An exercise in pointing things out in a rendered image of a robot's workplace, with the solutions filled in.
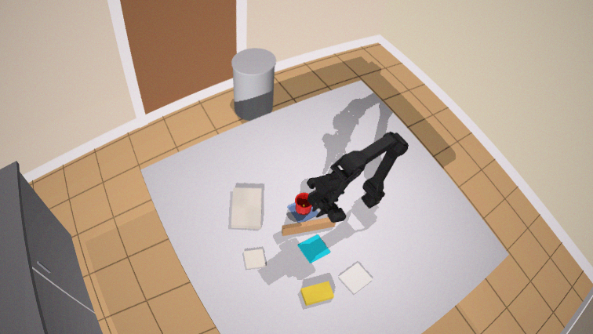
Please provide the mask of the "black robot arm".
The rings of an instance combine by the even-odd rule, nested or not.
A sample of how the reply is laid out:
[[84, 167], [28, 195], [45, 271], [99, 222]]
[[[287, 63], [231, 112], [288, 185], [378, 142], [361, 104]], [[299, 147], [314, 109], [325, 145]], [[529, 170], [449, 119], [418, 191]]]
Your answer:
[[[383, 192], [384, 179], [397, 157], [407, 152], [408, 146], [408, 143], [398, 133], [390, 131], [364, 150], [344, 154], [330, 167], [333, 170], [332, 173], [319, 176], [315, 180], [316, 190], [309, 193], [307, 201], [313, 208], [323, 210], [332, 196], [330, 192], [343, 192], [353, 180], [361, 175], [368, 162], [386, 152], [373, 178], [368, 179], [362, 187], [366, 192], [362, 197], [362, 202], [369, 209], [372, 208], [380, 203], [386, 194]], [[338, 165], [343, 170], [340, 170]]]

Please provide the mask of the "red plastic cup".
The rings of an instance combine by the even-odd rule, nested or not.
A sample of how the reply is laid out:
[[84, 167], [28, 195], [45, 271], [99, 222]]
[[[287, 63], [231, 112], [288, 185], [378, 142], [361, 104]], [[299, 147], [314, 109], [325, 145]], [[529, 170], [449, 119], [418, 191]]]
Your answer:
[[[311, 211], [312, 206], [307, 201], [308, 195], [308, 193], [300, 193], [295, 198], [296, 211], [301, 215], [307, 215]], [[305, 205], [305, 207], [303, 207], [303, 205]]]

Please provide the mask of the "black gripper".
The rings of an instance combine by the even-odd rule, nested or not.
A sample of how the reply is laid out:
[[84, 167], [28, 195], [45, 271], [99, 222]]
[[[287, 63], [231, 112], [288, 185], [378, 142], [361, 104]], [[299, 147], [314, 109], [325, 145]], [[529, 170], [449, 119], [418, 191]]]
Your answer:
[[[307, 185], [310, 187], [310, 189], [314, 189], [315, 188], [315, 180], [318, 177], [314, 177], [314, 178], [310, 178], [307, 181]], [[338, 201], [338, 197], [343, 194], [343, 192], [337, 192], [337, 191], [333, 191], [330, 192], [330, 194], [332, 195], [330, 198], [329, 203], [327, 204], [327, 206], [321, 210], [318, 215], [316, 216], [317, 218], [327, 214], [329, 220], [331, 220], [331, 222], [335, 223], [335, 222], [340, 222], [340, 221], [344, 221], [344, 219], [346, 218], [346, 214], [343, 211], [342, 208], [338, 208], [337, 204], [334, 203], [335, 201]]]

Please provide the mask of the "wooden plank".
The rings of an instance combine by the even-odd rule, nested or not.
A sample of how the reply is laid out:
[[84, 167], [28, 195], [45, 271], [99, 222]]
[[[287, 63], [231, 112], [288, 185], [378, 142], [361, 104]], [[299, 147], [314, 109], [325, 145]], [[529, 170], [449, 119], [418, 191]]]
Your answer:
[[282, 226], [282, 236], [299, 234], [308, 231], [316, 231], [329, 227], [335, 227], [336, 223], [331, 222], [329, 218], [323, 218], [319, 220], [311, 220], [302, 223], [294, 223]]

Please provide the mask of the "white flat rectangular slab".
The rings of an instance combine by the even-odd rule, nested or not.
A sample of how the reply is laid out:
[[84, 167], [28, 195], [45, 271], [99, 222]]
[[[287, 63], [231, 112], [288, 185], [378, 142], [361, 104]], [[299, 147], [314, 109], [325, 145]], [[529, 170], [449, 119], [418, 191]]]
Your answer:
[[355, 294], [362, 287], [368, 285], [372, 278], [366, 273], [362, 266], [356, 263], [349, 270], [346, 270], [339, 279]]

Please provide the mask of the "yellow rectangular block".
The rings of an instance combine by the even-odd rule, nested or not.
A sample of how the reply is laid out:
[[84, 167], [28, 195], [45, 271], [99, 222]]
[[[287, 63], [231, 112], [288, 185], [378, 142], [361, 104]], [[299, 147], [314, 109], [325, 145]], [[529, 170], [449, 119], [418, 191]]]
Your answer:
[[334, 297], [333, 291], [328, 281], [302, 288], [301, 295], [306, 306], [326, 300], [331, 300]]

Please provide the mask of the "cream flat rectangular block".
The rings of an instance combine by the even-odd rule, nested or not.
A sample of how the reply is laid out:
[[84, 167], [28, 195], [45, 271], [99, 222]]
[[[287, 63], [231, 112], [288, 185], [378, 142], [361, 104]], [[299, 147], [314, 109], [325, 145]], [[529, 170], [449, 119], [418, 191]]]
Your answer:
[[263, 249], [244, 251], [246, 269], [266, 267], [264, 261]]

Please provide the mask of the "large beige flat block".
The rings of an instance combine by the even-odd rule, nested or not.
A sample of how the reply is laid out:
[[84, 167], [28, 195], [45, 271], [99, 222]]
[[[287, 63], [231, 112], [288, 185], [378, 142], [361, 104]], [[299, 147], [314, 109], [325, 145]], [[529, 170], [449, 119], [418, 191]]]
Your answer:
[[233, 187], [232, 228], [261, 228], [261, 189]]

